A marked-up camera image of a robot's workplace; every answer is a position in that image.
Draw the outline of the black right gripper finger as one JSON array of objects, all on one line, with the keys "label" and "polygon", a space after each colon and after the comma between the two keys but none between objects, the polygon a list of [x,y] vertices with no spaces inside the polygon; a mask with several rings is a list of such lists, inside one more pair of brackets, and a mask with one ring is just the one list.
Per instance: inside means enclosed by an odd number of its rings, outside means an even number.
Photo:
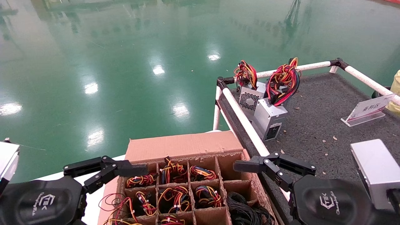
[{"label": "black right gripper finger", "polygon": [[234,162],[234,171],[246,173],[265,173],[268,176],[283,175],[282,169],[297,175],[315,175],[316,167],[286,154],[273,153],[265,157],[253,156],[249,161]]},{"label": "black right gripper finger", "polygon": [[288,192],[293,189],[293,180],[288,175],[283,174],[276,165],[234,165],[234,170],[242,173],[264,173],[283,191]]}]

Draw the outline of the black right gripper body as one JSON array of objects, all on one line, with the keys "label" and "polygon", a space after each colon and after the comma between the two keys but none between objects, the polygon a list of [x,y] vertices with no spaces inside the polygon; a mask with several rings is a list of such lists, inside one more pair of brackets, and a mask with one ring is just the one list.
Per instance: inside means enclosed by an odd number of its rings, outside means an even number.
[{"label": "black right gripper body", "polygon": [[291,214],[301,225],[378,225],[386,211],[373,205],[359,185],[307,175],[291,191]]}]

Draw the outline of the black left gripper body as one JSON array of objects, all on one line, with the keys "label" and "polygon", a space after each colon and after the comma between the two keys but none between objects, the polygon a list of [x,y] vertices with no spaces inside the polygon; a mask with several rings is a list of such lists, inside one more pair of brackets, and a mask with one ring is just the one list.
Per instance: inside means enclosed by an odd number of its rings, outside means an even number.
[{"label": "black left gripper body", "polygon": [[1,194],[0,206],[2,225],[81,224],[86,192],[71,177],[13,183]]}]

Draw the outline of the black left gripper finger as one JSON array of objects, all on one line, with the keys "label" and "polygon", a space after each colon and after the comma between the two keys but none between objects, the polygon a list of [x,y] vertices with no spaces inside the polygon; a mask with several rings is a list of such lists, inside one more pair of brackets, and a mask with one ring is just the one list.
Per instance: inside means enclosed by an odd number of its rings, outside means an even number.
[{"label": "black left gripper finger", "polygon": [[64,166],[64,176],[77,178],[97,172],[105,177],[131,177],[147,175],[147,165],[132,165],[129,160],[114,160],[108,156],[96,157]]},{"label": "black left gripper finger", "polygon": [[84,181],[84,190],[88,194],[93,194],[116,177],[131,178],[134,175],[141,176],[147,173],[147,169],[104,169]]}]

